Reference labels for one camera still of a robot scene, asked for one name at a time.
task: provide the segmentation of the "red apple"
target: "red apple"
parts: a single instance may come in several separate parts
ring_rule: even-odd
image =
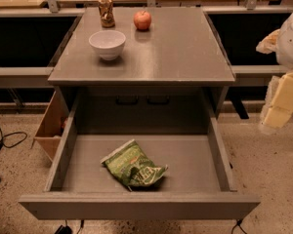
[[[139,11],[134,15],[134,24],[139,30],[147,30],[150,27],[152,18],[147,11]]]

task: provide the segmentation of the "drawer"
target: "drawer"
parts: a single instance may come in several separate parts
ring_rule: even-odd
[[[45,191],[20,203],[38,219],[244,218],[260,201],[236,192],[208,101],[203,88],[80,89]],[[130,192],[100,160],[132,138],[169,169]]]

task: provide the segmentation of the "white robot part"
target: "white robot part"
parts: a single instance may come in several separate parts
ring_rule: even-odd
[[[279,64],[293,69],[293,13],[280,28],[275,53]]]

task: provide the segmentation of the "white bowl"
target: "white bowl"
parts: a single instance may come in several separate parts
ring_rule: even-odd
[[[116,59],[123,51],[126,36],[116,30],[99,31],[89,38],[93,50],[106,60]]]

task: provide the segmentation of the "terrazzo floor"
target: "terrazzo floor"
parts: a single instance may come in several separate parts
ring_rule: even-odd
[[[251,234],[293,233],[293,118],[281,131],[266,136],[258,131],[258,106],[248,105],[248,120],[240,120],[229,107],[223,108],[219,123],[233,165],[240,193],[257,194],[261,204],[241,226]],[[53,234],[64,220],[37,220],[19,203],[21,194],[42,192],[51,162],[33,137],[43,116],[41,110],[0,110],[4,134],[27,133],[27,139],[0,152],[0,234]],[[7,138],[12,144],[21,136]],[[79,220],[69,220],[73,233]],[[182,221],[90,221],[85,220],[80,234],[230,234],[235,220]],[[243,233],[235,228],[234,234]]]

